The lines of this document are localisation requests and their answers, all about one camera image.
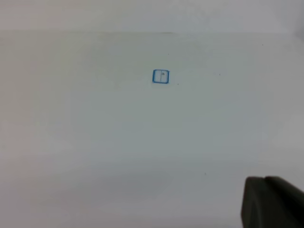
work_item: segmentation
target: blue square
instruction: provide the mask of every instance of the blue square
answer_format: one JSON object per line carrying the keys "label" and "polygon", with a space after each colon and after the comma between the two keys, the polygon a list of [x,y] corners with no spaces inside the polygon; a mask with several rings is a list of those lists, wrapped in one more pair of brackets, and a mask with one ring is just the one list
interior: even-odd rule
{"label": "blue square", "polygon": [[169,70],[153,70],[153,83],[168,84],[169,83]]}

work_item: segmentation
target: black object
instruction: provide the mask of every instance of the black object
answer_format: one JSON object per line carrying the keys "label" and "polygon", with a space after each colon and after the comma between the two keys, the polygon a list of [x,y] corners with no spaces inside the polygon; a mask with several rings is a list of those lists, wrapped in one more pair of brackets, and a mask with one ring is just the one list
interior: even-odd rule
{"label": "black object", "polygon": [[248,177],[241,216],[244,228],[304,228],[304,193],[279,177]]}

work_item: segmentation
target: white surface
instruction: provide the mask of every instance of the white surface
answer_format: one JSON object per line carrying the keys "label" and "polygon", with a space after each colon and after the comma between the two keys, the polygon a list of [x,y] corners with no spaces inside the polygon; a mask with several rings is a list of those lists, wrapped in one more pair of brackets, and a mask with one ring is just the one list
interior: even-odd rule
{"label": "white surface", "polygon": [[294,33],[303,12],[303,0],[2,0],[0,29]]}
{"label": "white surface", "polygon": [[247,176],[304,189],[303,62],[289,35],[1,32],[1,227],[241,227]]}

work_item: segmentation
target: blue drawn square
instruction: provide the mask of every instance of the blue drawn square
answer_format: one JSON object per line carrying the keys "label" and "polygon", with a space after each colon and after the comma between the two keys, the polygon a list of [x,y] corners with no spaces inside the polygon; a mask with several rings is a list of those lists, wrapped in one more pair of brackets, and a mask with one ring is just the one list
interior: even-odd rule
{"label": "blue drawn square", "polygon": [[168,84],[169,83],[169,70],[153,70],[153,83]]}

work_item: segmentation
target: white wall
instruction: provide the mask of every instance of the white wall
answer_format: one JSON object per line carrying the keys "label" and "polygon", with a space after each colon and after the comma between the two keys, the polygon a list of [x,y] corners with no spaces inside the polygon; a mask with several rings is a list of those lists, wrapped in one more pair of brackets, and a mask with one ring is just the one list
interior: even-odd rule
{"label": "white wall", "polygon": [[[3,227],[241,227],[304,189],[304,45],[275,34],[1,32]],[[171,71],[168,85],[152,71]]]}
{"label": "white wall", "polygon": [[302,1],[2,0],[0,29],[284,33],[294,32]]}

